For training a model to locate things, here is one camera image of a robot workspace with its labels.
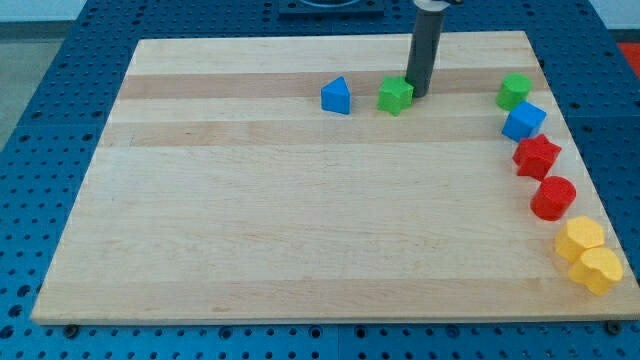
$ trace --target red cylinder block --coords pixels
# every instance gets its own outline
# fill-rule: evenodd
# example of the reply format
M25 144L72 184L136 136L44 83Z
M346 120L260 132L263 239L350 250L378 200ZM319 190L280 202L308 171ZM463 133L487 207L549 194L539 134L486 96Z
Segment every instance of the red cylinder block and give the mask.
M576 199L576 188L562 177L550 176L540 183L533 199L531 210L541 219L558 220Z

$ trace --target green block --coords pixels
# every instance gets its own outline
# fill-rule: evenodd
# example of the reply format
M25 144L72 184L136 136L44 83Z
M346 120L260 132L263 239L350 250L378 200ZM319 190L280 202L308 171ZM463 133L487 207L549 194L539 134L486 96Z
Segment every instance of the green block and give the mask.
M527 99L533 84L527 75L513 73L504 77L496 104L504 110L511 111Z
M407 84L404 76L382 79L382 86L378 91L378 109L388 111L398 116L404 109L411 107L413 100L413 86Z

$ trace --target red block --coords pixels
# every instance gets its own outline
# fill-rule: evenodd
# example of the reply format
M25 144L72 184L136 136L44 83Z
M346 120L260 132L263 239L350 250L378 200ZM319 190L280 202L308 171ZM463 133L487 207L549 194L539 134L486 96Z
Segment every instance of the red block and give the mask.
M518 176L531 176L542 181L556 161L562 148L547 139L544 134L522 139L513 154L518 168Z
M542 180L533 199L531 210L541 219L558 220L576 199L576 188L571 181L559 176Z

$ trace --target green cube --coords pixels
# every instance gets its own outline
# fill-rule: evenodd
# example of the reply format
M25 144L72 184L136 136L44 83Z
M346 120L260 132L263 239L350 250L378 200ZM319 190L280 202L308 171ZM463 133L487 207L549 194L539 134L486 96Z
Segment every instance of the green cube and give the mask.
M413 86L407 84L404 76L385 76L382 79L382 86L378 91L378 110L398 116L402 110L411 107L412 100Z

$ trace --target plastic block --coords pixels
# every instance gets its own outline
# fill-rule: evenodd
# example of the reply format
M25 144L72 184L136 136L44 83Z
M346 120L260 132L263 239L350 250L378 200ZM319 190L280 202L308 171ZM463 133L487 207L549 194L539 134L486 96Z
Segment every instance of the plastic block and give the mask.
M496 97L496 104L504 110L511 111L529 95L533 84L524 74L512 73L504 77L502 86Z
M523 101L509 113L502 128L502 135L515 142L535 136L542 126L547 113L539 107Z
M555 238L558 255L574 263L588 249L604 245L604 230L588 216L567 220Z
M388 111L398 116L404 109L411 107L413 86L409 85L404 76L382 79L382 86L378 92L378 109Z
M576 188L559 176L549 176L542 180L533 199L531 210L539 218L547 221L558 220L576 199Z
M533 139L522 139L513 161L518 165L518 176L531 176L542 181L556 161L562 148L540 134Z
M596 295L606 294L622 280L623 274L620 259L605 247L586 250L569 268L569 279L584 284Z
M325 85L320 91L322 110L348 115L351 112L351 92L343 76Z

